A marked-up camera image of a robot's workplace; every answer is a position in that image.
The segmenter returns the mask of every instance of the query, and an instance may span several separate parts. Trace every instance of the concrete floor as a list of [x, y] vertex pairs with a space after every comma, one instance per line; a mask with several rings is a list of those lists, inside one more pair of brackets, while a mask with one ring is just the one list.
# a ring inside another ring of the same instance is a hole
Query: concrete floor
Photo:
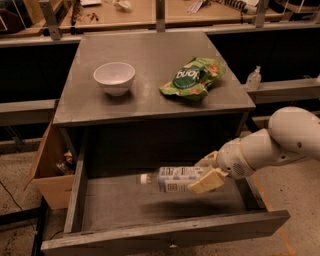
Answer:
[[[34, 150], [0, 155], [0, 181], [23, 209], [40, 205], [41, 196], [33, 184], [23, 191], [34, 157]], [[273, 236], [168, 249], [139, 256], [319, 255], [320, 162], [303, 159], [287, 166], [264, 168], [255, 174], [254, 180], [270, 211], [286, 209], [291, 215]], [[0, 214], [19, 211], [2, 186], [0, 186], [0, 198]], [[44, 240], [63, 230], [65, 216], [66, 210], [48, 212]], [[58, 233], [53, 239], [59, 237], [62, 237], [62, 233]], [[0, 226], [0, 255], [30, 255], [33, 238], [34, 231], [27, 221]]]

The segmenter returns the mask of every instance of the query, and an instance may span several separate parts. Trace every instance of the cabinet top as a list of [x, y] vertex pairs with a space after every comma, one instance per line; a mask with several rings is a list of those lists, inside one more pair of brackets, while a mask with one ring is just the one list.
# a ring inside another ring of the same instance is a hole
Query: cabinet top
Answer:
[[[255, 105], [227, 66], [209, 95], [199, 102], [166, 97], [159, 87], [194, 57], [226, 62], [205, 33], [142, 32], [86, 35], [82, 38], [54, 117], [57, 126], [247, 112]], [[108, 62], [126, 62], [136, 70], [128, 93], [112, 97], [93, 78]]]

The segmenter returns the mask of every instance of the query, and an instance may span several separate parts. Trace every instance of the chip bag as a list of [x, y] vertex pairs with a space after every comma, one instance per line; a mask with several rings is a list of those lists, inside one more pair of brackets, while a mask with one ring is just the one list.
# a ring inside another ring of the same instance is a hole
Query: chip bag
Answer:
[[194, 58], [175, 75], [172, 81], [160, 87], [164, 95], [178, 95], [190, 100], [200, 100], [208, 95], [207, 89], [226, 72], [226, 67], [216, 59]]

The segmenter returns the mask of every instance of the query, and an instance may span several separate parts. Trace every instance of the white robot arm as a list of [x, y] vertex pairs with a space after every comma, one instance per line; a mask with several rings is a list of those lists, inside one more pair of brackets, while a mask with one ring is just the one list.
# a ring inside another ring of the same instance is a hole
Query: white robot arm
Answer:
[[320, 119], [307, 110], [285, 107], [271, 116], [268, 129], [227, 142], [201, 159], [196, 166], [209, 167], [209, 171], [190, 188], [202, 193], [223, 185], [226, 176], [245, 178], [265, 166], [305, 156], [320, 161]]

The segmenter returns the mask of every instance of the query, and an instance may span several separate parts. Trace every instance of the drawer front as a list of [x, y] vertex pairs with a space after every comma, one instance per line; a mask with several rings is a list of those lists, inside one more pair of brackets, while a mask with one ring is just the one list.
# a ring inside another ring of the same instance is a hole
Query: drawer front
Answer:
[[195, 218], [183, 222], [73, 234], [45, 241], [45, 255], [121, 256], [272, 235], [289, 219], [287, 211]]

